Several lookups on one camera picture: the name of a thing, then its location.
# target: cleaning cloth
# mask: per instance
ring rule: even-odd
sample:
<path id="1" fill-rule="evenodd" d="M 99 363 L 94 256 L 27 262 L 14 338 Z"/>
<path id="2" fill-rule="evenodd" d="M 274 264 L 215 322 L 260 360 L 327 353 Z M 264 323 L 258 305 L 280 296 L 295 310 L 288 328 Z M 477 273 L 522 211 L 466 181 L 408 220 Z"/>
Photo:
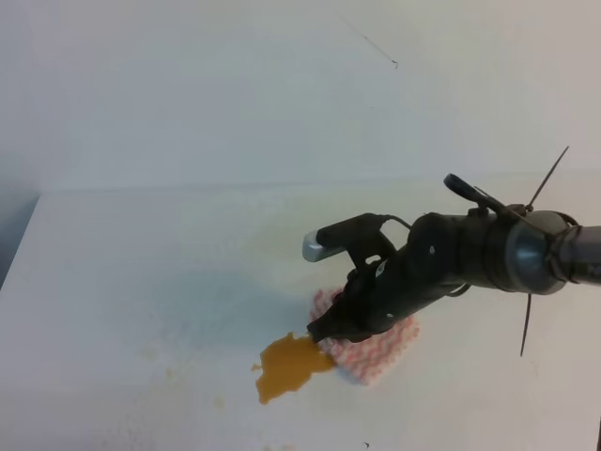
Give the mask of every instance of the cleaning cloth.
<path id="1" fill-rule="evenodd" d="M 339 289 L 321 289 L 314 297 L 310 320 L 321 317 L 331 306 Z M 388 372 L 398 361 L 407 345 L 419 334 L 414 317 L 397 322 L 384 334 L 372 335 L 360 343 L 325 338 L 319 347 L 329 354 L 336 364 L 358 382 L 369 385 Z"/>

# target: stain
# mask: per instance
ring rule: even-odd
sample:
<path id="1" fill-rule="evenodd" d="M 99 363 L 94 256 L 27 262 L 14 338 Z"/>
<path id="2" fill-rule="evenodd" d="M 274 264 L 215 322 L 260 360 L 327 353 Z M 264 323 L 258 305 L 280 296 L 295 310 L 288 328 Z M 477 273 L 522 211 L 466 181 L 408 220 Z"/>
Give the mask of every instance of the stain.
<path id="1" fill-rule="evenodd" d="M 532 364 L 532 371 L 534 372 L 534 376 L 538 378 L 538 365 L 534 360 L 530 360 L 530 363 Z"/>
<path id="2" fill-rule="evenodd" d="M 215 406 L 215 409 L 222 411 L 225 407 L 225 401 L 222 397 L 215 397 L 215 399 L 213 399 L 213 405 Z"/>
<path id="3" fill-rule="evenodd" d="M 394 61 L 389 54 L 387 54 L 386 52 L 384 52 L 380 46 L 378 46 L 375 42 L 373 42 L 371 39 L 369 39 L 365 34 L 363 34 L 361 31 L 359 31 L 359 29 L 357 29 L 357 27 L 355 27 L 347 19 L 345 19 L 344 17 L 342 17 L 340 15 L 338 17 L 342 20 L 342 22 L 344 22 L 348 26 L 348 28 L 350 28 L 352 31 L 354 31 L 359 36 L 361 36 L 363 39 L 365 39 L 367 41 L 367 43 L 374 48 L 374 50 L 376 50 L 379 54 L 381 54 L 386 59 L 388 59 L 391 63 L 393 63 L 394 64 L 394 70 L 398 69 L 398 63 L 396 61 Z"/>
<path id="4" fill-rule="evenodd" d="M 333 359 L 321 352 L 311 337 L 294 338 L 289 333 L 261 352 L 263 373 L 256 380 L 259 402 L 267 404 L 286 392 L 296 392 L 311 379 L 313 373 L 334 367 Z"/>
<path id="5" fill-rule="evenodd" d="M 138 355 L 144 360 L 154 362 L 155 360 L 157 360 L 157 357 L 159 357 L 159 351 L 156 348 L 146 346 L 138 351 Z"/>

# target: cable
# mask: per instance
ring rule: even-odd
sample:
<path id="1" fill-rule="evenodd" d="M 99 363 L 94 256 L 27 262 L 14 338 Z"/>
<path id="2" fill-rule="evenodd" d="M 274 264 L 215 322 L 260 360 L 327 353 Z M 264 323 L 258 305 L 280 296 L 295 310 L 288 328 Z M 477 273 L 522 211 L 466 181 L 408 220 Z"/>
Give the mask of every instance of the cable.
<path id="1" fill-rule="evenodd" d="M 397 223 L 402 224 L 407 229 L 411 230 L 411 224 L 408 223 L 407 221 L 402 220 L 398 216 L 394 216 L 393 214 L 386 214 L 386 215 L 384 215 L 384 218 L 386 218 L 386 221 L 389 221 L 389 220 L 396 221 Z"/>
<path id="2" fill-rule="evenodd" d="M 471 288 L 470 284 L 463 284 L 460 288 L 447 294 L 450 298 L 457 298 Z"/>

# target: pink and white sponge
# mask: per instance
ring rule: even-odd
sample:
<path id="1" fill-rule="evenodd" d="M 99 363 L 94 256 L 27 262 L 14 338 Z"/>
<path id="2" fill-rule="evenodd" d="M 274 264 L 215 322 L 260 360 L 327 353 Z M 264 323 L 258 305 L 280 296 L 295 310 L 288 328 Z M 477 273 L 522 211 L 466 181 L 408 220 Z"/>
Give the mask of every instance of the pink and white sponge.
<path id="1" fill-rule="evenodd" d="M 313 300 L 310 320 L 320 318 L 331 307 L 339 289 L 321 289 Z M 360 343 L 325 338 L 319 347 L 329 354 L 336 364 L 364 385 L 377 381 L 387 373 L 408 346 L 420 333 L 414 317 L 397 322 L 390 331 L 373 335 Z"/>

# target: wire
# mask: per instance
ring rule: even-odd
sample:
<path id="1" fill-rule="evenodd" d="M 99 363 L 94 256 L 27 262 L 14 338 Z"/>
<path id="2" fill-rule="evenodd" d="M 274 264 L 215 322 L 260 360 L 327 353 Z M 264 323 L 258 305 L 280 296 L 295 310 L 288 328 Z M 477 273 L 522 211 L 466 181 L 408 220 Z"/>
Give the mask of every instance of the wire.
<path id="1" fill-rule="evenodd" d="M 547 172 L 547 175 L 545 176 L 545 179 L 543 179 L 543 182 L 540 184 L 540 186 L 538 187 L 538 189 L 536 190 L 536 193 L 534 193 L 534 196 L 532 197 L 532 200 L 530 201 L 530 204 L 528 204 L 526 206 L 526 210 L 528 211 L 532 211 L 533 205 L 534 205 L 534 201 L 536 200 L 536 197 L 538 197 L 538 195 L 541 193 L 541 191 L 543 191 L 543 188 L 545 188 L 545 185 L 547 184 L 548 180 L 551 178 L 551 176 L 553 175 L 553 173 L 555 172 L 555 169 L 557 168 L 557 165 L 560 163 L 560 161 L 563 158 L 563 155 L 565 155 L 565 152 L 567 152 L 567 150 L 570 147 L 568 146 L 567 148 L 565 148 L 562 152 L 562 154 L 560 155 L 560 158 L 558 158 L 555 163 L 551 166 L 551 168 L 549 169 L 549 171 Z"/>
<path id="2" fill-rule="evenodd" d="M 459 296 L 461 296 L 463 293 L 465 293 L 470 288 L 471 288 L 470 284 L 463 284 L 460 288 L 447 294 L 447 296 L 449 296 L 450 298 L 458 298 Z"/>
<path id="3" fill-rule="evenodd" d="M 384 217 L 386 218 L 386 221 L 389 221 L 389 220 L 396 221 L 397 223 L 402 224 L 407 229 L 411 230 L 411 224 L 408 223 L 407 221 L 402 220 L 398 216 L 394 216 L 393 214 L 387 214 Z"/>

